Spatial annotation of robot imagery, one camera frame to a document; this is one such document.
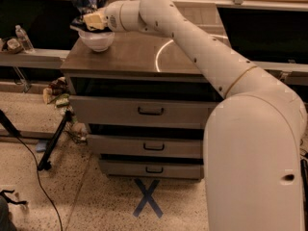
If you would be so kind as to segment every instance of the plastic bottle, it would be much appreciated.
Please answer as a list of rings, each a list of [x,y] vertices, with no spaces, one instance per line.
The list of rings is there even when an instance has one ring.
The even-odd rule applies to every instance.
[[[27,32],[19,25],[15,26],[16,35],[19,38],[19,41],[26,53],[33,53],[35,52],[35,48],[33,47],[32,43],[29,40]]]

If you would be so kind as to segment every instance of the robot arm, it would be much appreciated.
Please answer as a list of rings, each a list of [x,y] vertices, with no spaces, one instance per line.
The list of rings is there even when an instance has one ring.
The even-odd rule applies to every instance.
[[[118,1],[115,32],[172,38],[226,98],[204,134],[211,231],[304,230],[299,143],[307,113],[298,95],[188,21],[170,0]]]

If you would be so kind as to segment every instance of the black drawer handle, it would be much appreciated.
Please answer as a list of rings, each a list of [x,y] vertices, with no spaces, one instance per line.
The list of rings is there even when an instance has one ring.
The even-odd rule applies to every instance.
[[[154,110],[154,109],[146,110],[146,109],[143,109],[142,107],[138,107],[138,113],[140,115],[146,115],[146,116],[161,116],[164,113],[164,108],[157,109],[157,110]]]
[[[145,171],[147,173],[163,173],[164,172],[164,168],[162,167],[161,170],[149,170],[147,167],[145,167]]]
[[[154,145],[146,145],[146,142],[143,143],[143,149],[144,150],[164,150],[165,149],[165,145],[162,144],[162,145],[157,145],[157,146],[154,146]]]

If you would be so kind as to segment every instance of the blue x mark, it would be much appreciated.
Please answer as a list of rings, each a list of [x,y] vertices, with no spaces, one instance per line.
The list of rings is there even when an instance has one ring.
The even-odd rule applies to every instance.
[[[137,186],[140,188],[140,190],[142,191],[143,198],[142,198],[141,202],[139,203],[139,205],[137,206],[133,215],[135,217],[138,217],[139,214],[141,213],[141,211],[143,210],[146,202],[148,202],[149,205],[153,208],[157,217],[161,218],[162,215],[163,215],[163,212],[152,197],[152,194],[153,194],[154,190],[156,189],[156,187],[157,187],[157,185],[160,181],[159,180],[153,181],[148,190],[146,190],[144,183],[140,179],[135,179],[135,182],[136,182]]]

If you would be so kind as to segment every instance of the speckled floor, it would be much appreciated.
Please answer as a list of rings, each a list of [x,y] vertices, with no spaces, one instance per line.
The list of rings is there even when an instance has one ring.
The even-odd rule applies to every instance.
[[[38,94],[0,92],[0,109],[21,131],[54,132],[62,119]],[[36,141],[28,146],[39,161],[42,154],[36,152]],[[75,144],[62,133],[50,157],[52,168],[39,173],[64,230],[208,230],[203,180],[159,179],[152,197],[163,215],[159,218],[146,203],[135,217],[143,198],[135,178],[106,177],[96,157],[86,145]],[[0,172],[0,190],[15,190],[8,196],[28,201],[26,207],[10,204],[18,230],[61,230],[54,208],[39,187],[34,158],[24,145],[0,141]],[[140,179],[147,189],[154,180]]]

